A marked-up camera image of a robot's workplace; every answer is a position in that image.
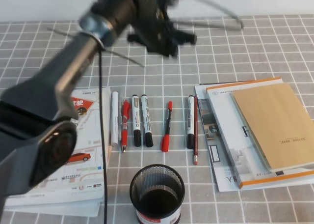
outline gray grid pattern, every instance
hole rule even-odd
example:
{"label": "gray grid pattern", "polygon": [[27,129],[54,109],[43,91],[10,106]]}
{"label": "gray grid pattern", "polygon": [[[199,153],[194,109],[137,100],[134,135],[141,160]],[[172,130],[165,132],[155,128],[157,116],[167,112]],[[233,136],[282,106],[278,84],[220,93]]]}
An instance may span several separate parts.
{"label": "gray grid pattern", "polygon": [[[213,181],[205,135],[199,122],[199,165],[192,164],[192,151],[185,148],[186,98],[194,85],[282,77],[290,83],[314,119],[314,15],[242,17],[243,32],[191,27],[198,35],[194,47],[180,48],[178,59],[146,53],[127,43],[123,34],[114,51],[125,54],[142,68],[116,56],[104,54],[104,86],[125,98],[147,94],[154,147],[133,145],[129,123],[126,154],[112,152],[108,168],[108,223],[133,224],[135,211],[129,185],[135,173],[149,164],[161,163],[177,170],[186,187],[182,206],[183,224],[209,223],[314,223],[312,185],[219,193]],[[212,23],[229,24],[217,18]],[[0,92],[31,77],[69,41],[47,27],[68,33],[77,31],[76,21],[0,23]],[[98,86],[95,58],[78,88]],[[160,151],[165,110],[174,103],[168,153]],[[100,224],[97,218],[5,212],[1,224]]]}

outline black marker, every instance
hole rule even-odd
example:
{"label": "black marker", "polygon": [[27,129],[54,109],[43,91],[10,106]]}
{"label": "black marker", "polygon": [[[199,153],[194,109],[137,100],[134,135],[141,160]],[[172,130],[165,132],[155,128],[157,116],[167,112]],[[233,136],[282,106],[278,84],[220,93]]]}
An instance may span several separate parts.
{"label": "black marker", "polygon": [[188,149],[194,149],[194,96],[190,95],[187,99],[187,145]]}
{"label": "black marker", "polygon": [[132,115],[133,115],[133,130],[134,130],[134,145],[140,147],[141,142],[141,126],[139,122],[139,102],[138,96],[132,96]]}
{"label": "black marker", "polygon": [[149,119],[149,108],[148,108],[148,99],[146,95],[142,95],[142,110],[144,118],[144,128],[145,128],[145,142],[147,147],[153,147],[153,138],[152,138],[152,129],[151,122]]}

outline black mesh cup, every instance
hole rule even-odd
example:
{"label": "black mesh cup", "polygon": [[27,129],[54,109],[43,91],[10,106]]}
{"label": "black mesh cup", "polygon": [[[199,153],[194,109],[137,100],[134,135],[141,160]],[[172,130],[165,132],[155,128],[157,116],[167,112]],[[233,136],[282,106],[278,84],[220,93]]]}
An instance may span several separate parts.
{"label": "black mesh cup", "polygon": [[154,164],[141,169],[130,185],[131,201],[140,224],[177,224],[185,188],[171,167]]}

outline black robotic arm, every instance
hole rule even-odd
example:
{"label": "black robotic arm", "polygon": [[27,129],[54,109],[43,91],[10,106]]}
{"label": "black robotic arm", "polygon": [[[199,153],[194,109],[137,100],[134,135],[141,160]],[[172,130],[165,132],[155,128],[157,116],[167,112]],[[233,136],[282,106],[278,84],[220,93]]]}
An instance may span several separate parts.
{"label": "black robotic arm", "polygon": [[31,79],[0,97],[0,218],[5,199],[30,191],[70,158],[77,119],[70,95],[94,55],[131,24],[129,40],[175,56],[196,36],[167,22],[170,0],[98,0],[79,21],[82,31]]}

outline red pen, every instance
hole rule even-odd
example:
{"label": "red pen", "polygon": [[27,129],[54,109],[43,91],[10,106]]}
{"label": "red pen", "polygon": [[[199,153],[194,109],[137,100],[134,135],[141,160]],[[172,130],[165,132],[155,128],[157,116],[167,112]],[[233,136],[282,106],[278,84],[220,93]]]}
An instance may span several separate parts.
{"label": "red pen", "polygon": [[198,159],[198,125],[197,125],[197,96],[194,96],[194,135],[195,135],[195,146],[194,146],[194,165],[197,165]]}
{"label": "red pen", "polygon": [[161,145],[161,150],[163,152],[168,152],[168,150],[169,150],[171,112],[172,112],[172,101],[169,101],[169,103],[168,103],[168,117],[167,117],[166,128],[165,128],[165,136],[162,139],[162,145]]}
{"label": "red pen", "polygon": [[130,118],[130,104],[127,100],[123,103],[122,109],[122,140],[121,146],[122,151],[125,153],[127,145],[128,145],[128,119]]}

